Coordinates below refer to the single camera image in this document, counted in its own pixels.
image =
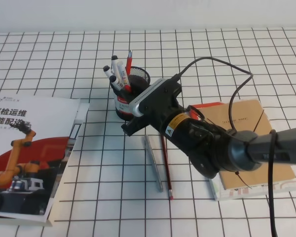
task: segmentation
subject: black robot arm segment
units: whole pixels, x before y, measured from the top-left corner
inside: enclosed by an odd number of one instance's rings
[[[228,135],[224,129],[185,116],[185,110],[176,100],[181,93],[177,83],[180,76],[160,79],[130,103],[134,117],[122,126],[131,136],[151,125],[160,134],[182,150],[194,167],[204,176],[214,178],[220,170],[251,171],[268,162],[271,135],[257,136],[251,131]],[[181,119],[175,129],[168,126]],[[278,132],[275,163],[296,164],[296,128]]]
[[[268,162],[271,134],[250,142],[247,152],[255,162]],[[296,164],[296,128],[277,132],[274,151],[275,163]]]
[[[271,134],[257,136],[251,131],[239,131],[233,137],[221,136],[217,140],[217,169],[252,171],[269,161]],[[274,162],[296,164],[296,128],[277,132]]]

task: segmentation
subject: black mesh pen holder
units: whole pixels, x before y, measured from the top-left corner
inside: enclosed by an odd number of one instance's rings
[[[127,94],[129,97],[136,98],[149,87],[150,76],[144,69],[133,66],[131,67],[130,75],[128,75],[128,80],[132,88],[130,93],[126,92],[124,89],[118,91],[111,84],[111,88],[114,92],[116,113],[121,119],[125,121],[130,121],[134,117],[128,108],[129,104],[125,100],[125,94]]]

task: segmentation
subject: white grid mat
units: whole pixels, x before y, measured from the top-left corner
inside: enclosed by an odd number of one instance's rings
[[[201,56],[255,74],[237,99],[260,99],[277,130],[296,127],[296,28],[0,34],[0,93],[82,98],[90,103],[83,135],[65,171],[52,228],[2,226],[0,237],[267,237],[267,197],[215,202],[208,180],[168,142],[174,201],[158,193],[141,138],[152,135],[166,180],[158,134],[124,136],[102,67],[116,54],[145,68],[151,83]],[[246,76],[201,61],[182,77],[178,101],[228,102]],[[296,237],[296,192],[275,196],[279,237]]]

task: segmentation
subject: white wall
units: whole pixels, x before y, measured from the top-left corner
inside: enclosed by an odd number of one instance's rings
[[[296,26],[296,0],[0,0],[0,32]]]

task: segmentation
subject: book cover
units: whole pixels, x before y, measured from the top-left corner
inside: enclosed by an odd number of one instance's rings
[[[0,217],[46,221],[79,104],[0,96]]]

